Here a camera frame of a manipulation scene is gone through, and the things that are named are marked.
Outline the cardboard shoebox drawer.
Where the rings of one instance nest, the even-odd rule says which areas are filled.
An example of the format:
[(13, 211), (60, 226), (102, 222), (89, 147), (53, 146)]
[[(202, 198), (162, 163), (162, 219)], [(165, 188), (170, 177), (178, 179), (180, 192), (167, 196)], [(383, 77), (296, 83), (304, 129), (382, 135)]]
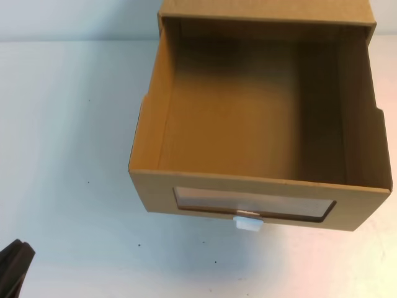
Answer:
[(367, 39), (164, 17), (128, 167), (146, 210), (359, 227), (393, 190)]

